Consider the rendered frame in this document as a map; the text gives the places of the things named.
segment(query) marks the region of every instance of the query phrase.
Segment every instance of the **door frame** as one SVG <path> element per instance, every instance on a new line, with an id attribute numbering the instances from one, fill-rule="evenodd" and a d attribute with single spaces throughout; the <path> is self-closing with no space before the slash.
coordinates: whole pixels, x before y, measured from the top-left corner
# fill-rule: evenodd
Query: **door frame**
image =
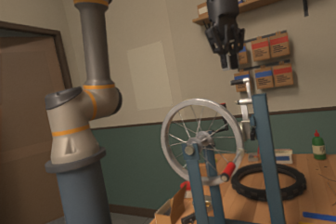
<path id="1" fill-rule="evenodd" d="M 66 89 L 72 88 L 69 66 L 68 66 L 66 55 L 65 55 L 60 31 L 39 28 L 39 27 L 32 27 L 32 26 L 21 25 L 21 24 L 15 24 L 15 23 L 9 23 L 5 21 L 0 21 L 0 28 L 12 30 L 12 31 L 19 31 L 23 33 L 36 33 L 36 34 L 52 36 L 54 38 L 55 48 L 58 54 L 59 67 L 62 73 L 64 86 Z"/>

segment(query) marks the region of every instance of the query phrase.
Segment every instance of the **rubber tire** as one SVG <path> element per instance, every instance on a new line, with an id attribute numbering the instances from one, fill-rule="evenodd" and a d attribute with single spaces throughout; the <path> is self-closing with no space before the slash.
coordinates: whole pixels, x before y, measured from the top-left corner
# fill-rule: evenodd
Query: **rubber tire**
<path id="1" fill-rule="evenodd" d="M 286 166 L 277 165 L 278 173 L 288 175 L 294 178 L 296 181 L 289 187 L 281 189 L 282 200 L 291 200 L 304 193 L 306 189 L 306 181 L 304 174 L 297 169 Z M 240 183 L 241 179 L 253 173 L 262 172 L 263 168 L 261 164 L 247 165 L 240 168 L 237 173 L 232 177 L 232 188 L 237 191 L 238 194 L 256 201 L 267 201 L 266 191 L 259 190 L 251 187 L 244 186 Z"/>

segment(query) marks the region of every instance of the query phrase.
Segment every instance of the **workbench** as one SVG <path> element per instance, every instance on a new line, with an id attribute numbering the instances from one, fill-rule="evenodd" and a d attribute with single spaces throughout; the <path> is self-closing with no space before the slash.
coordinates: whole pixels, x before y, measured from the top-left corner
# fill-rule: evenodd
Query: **workbench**
<path id="1" fill-rule="evenodd" d="M 232 154 L 225 154 L 225 157 L 227 160 L 233 160 L 234 158 Z M 293 165 L 289 166 L 298 169 L 304 174 L 307 190 L 304 191 L 303 195 L 283 202 L 287 224 L 297 224 L 299 221 L 316 224 L 333 223 L 303 217 L 303 212 L 336 216 L 336 205 L 333 205 L 336 203 L 336 155 L 327 155 L 327 160 L 323 161 L 314 159 L 313 154 L 294 154 L 292 158 Z M 216 155 L 216 160 L 218 171 L 223 171 L 226 162 L 218 155 Z M 248 154 L 245 154 L 240 167 L 257 163 L 260 162 L 249 163 Z M 200 171 L 204 176 L 204 172 L 206 172 L 204 165 L 200 165 Z M 335 182 L 327 180 L 320 175 L 335 180 Z M 283 174 L 279 174 L 278 178 L 281 188 L 290 186 L 295 181 L 293 178 Z M 257 189 L 265 188 L 264 175 L 262 173 L 249 175 L 243 178 L 241 183 Z M 250 200 L 237 194 L 232 189 L 230 181 L 222 183 L 220 189 L 226 218 L 262 224 L 271 223 L 267 202 Z M 204 186 L 204 194 L 210 195 L 209 187 Z M 191 200 L 185 200 L 185 207 L 186 211 L 182 217 L 194 212 Z"/>

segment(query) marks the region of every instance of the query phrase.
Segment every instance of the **wall trim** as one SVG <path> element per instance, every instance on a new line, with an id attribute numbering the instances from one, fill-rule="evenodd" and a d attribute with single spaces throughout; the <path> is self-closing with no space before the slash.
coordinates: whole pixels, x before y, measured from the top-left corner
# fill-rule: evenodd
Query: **wall trim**
<path id="1" fill-rule="evenodd" d="M 110 204 L 110 212 L 115 214 L 154 218 L 156 211 L 154 209 Z"/>
<path id="2" fill-rule="evenodd" d="M 269 115 L 282 115 L 282 114 L 294 114 L 294 113 L 305 113 L 305 112 L 328 112 L 328 111 L 336 111 L 336 106 L 331 107 L 321 107 L 321 108 L 311 108 L 311 109 L 300 109 L 300 110 L 288 110 L 288 111 L 278 111 L 278 112 L 270 112 Z M 241 115 L 233 115 L 236 118 L 241 118 Z M 203 119 L 203 121 L 209 121 L 213 118 Z M 91 128 L 91 130 L 102 130 L 102 129 L 115 129 L 115 128 L 124 128 L 124 127 L 135 127 L 135 126 L 146 126 L 146 125 L 161 125 L 162 122 L 155 123 L 144 123 L 144 124 L 133 124 L 133 125 L 116 125 L 116 126 L 107 126 L 107 127 L 98 127 Z"/>
<path id="3" fill-rule="evenodd" d="M 68 66 L 66 55 L 65 55 L 60 31 L 32 27 L 32 26 L 21 25 L 21 24 L 15 24 L 15 23 L 9 23 L 9 22 L 4 22 L 4 21 L 0 21 L 0 28 L 13 30 L 13 31 L 20 31 L 24 33 L 36 33 L 36 34 L 52 36 L 55 41 L 55 48 L 58 54 L 59 67 L 62 73 L 64 86 L 66 89 L 72 88 L 69 66 Z"/>

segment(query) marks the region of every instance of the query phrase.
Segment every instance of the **brown door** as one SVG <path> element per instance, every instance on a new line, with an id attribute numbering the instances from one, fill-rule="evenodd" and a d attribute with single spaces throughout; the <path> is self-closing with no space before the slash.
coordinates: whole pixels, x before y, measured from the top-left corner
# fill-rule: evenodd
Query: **brown door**
<path id="1" fill-rule="evenodd" d="M 47 174 L 51 132 L 45 95 L 64 89 L 52 37 L 0 38 L 0 223 L 46 224 L 63 216 Z"/>

